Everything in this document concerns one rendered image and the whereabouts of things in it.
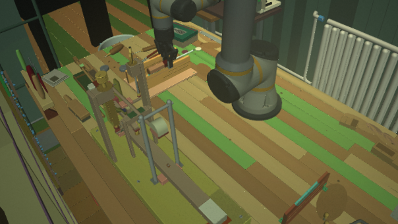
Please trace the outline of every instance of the white radiator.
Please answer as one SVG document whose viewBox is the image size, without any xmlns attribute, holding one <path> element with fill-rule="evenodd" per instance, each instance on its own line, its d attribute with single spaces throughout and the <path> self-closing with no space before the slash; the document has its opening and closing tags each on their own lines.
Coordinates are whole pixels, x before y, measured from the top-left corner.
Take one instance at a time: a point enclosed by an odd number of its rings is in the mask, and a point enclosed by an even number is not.
<svg viewBox="0 0 398 224">
<path fill-rule="evenodd" d="M 398 97 L 394 96 L 398 87 L 398 47 L 328 19 L 314 79 L 309 82 L 306 73 L 316 21 L 323 21 L 318 12 L 313 15 L 310 49 L 301 79 L 389 130 L 398 132 L 398 121 L 391 124 L 398 111 Z"/>
</svg>

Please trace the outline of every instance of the metal frame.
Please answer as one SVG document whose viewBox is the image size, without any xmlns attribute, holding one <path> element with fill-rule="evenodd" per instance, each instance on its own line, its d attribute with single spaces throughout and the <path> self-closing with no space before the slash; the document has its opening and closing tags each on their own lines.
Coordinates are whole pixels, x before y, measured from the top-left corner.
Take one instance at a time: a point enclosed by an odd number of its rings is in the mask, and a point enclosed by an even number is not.
<svg viewBox="0 0 398 224">
<path fill-rule="evenodd" d="M 28 23 L 28 22 L 35 21 L 35 20 L 38 19 L 39 22 L 40 22 L 40 25 L 41 25 L 41 27 L 42 27 L 42 29 L 43 29 L 45 39 L 47 40 L 48 46 L 49 46 L 49 48 L 50 48 L 50 50 L 51 50 L 51 53 L 53 54 L 55 63 L 57 64 L 57 67 L 58 67 L 58 68 L 61 68 L 61 65 L 59 64 L 59 61 L 58 61 L 58 56 L 57 56 L 57 54 L 55 53 L 55 50 L 54 50 L 54 47 L 53 47 L 53 43 L 51 42 L 51 40 L 50 40 L 50 38 L 49 38 L 49 35 L 48 35 L 48 32 L 47 32 L 47 29 L 45 28 L 45 24 L 44 24 L 44 21 L 43 21 L 43 17 L 42 17 L 42 15 L 41 15 L 40 12 L 39 12 L 38 4 L 36 4 L 36 0 L 31 0 L 31 1 L 32 1 L 32 4 L 33 4 L 33 8 L 34 8 L 34 10 L 35 10 L 35 12 L 36 12 L 36 16 L 35 16 L 34 18 L 30 18 L 30 19 L 28 19 L 28 20 L 19 22 L 19 23 L 17 23 L 17 24 L 14 24 L 14 25 L 12 25 L 12 26 L 9 26 L 9 27 L 6 27 L 6 28 L 2 29 L 2 30 L 0 30 L 0 34 L 3 33 L 3 32 L 6 32 L 6 31 L 12 30 L 13 28 L 22 26 L 23 24 L 26 24 L 26 23 Z"/>
</svg>

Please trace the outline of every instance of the purple cable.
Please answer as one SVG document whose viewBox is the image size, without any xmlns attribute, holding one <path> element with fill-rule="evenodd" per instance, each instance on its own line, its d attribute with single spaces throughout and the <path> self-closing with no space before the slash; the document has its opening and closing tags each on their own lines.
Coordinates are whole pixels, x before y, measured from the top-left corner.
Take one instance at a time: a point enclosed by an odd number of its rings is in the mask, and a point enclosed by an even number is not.
<svg viewBox="0 0 398 224">
<path fill-rule="evenodd" d="M 47 217 L 49 223 L 53 223 L 53 221 L 52 221 L 50 215 L 48 214 L 48 211 L 47 211 L 45 205 L 43 204 L 42 198 L 40 197 L 40 195 L 39 195 L 39 193 L 38 193 L 38 191 L 37 191 L 37 189 L 36 189 L 36 186 L 35 186 L 34 183 L 33 183 L 32 177 L 30 176 L 30 174 L 29 174 L 29 172 L 28 172 L 28 168 L 26 167 L 26 164 L 25 164 L 25 162 L 24 162 L 24 160 L 23 160 L 23 158 L 22 158 L 22 156 L 21 156 L 20 150 L 19 150 L 18 146 L 17 146 L 16 143 L 15 143 L 14 136 L 13 136 L 13 134 L 11 133 L 11 130 L 10 130 L 10 128 L 9 128 L 9 126 L 8 126 L 8 123 L 7 123 L 7 121 L 6 121 L 5 117 L 4 117 L 3 110 L 1 109 L 1 107 L 0 107 L 0 113 L 1 113 L 1 117 L 2 117 L 3 120 L 4 120 L 4 124 L 5 124 L 5 126 L 6 126 L 7 132 L 10 134 L 10 137 L 13 139 L 13 144 L 14 144 L 15 150 L 16 150 L 16 152 L 17 152 L 17 154 L 18 154 L 18 157 L 19 157 L 19 159 L 20 159 L 20 161 L 21 161 L 21 163 L 22 163 L 22 166 L 24 167 L 25 173 L 26 173 L 26 175 L 27 175 L 28 178 L 29 178 L 30 184 L 32 185 L 32 188 L 34 189 L 34 192 L 35 192 L 35 194 L 36 194 L 36 197 L 38 198 L 39 203 L 40 203 L 40 205 L 42 206 L 42 209 L 43 209 L 43 211 L 44 211 L 44 213 L 45 213 L 45 216 Z M 30 153 L 32 154 L 32 157 L 34 158 L 34 161 L 36 162 L 36 165 L 39 167 L 39 164 L 38 164 L 38 162 L 36 161 L 36 158 L 34 157 L 34 155 L 33 155 L 33 153 L 32 153 L 32 149 L 30 149 L 30 146 L 29 146 L 28 142 L 26 141 L 26 139 L 25 139 L 25 142 L 26 142 L 26 145 L 28 146 L 28 148 L 29 148 L 29 150 L 30 150 Z M 45 177 L 44 177 L 44 175 L 43 175 L 42 170 L 41 170 L 40 168 L 39 168 L 39 170 L 40 170 L 40 173 L 42 174 L 42 177 L 44 178 L 45 183 L 47 184 L 47 187 L 50 189 L 50 187 L 49 187 L 49 185 L 48 185 L 48 182 L 47 182 L 47 180 L 45 179 Z M 69 224 L 67 218 L 65 217 L 65 214 L 63 213 L 61 207 L 59 206 L 58 201 L 57 201 L 57 199 L 55 198 L 55 196 L 54 196 L 54 194 L 53 194 L 53 191 L 52 191 L 51 189 L 50 189 L 50 192 L 51 192 L 51 194 L 53 195 L 54 200 L 56 201 L 56 203 L 57 203 L 57 205 L 58 205 L 58 208 L 61 210 L 61 213 L 62 213 L 62 215 L 63 215 L 65 221 Z"/>
</svg>

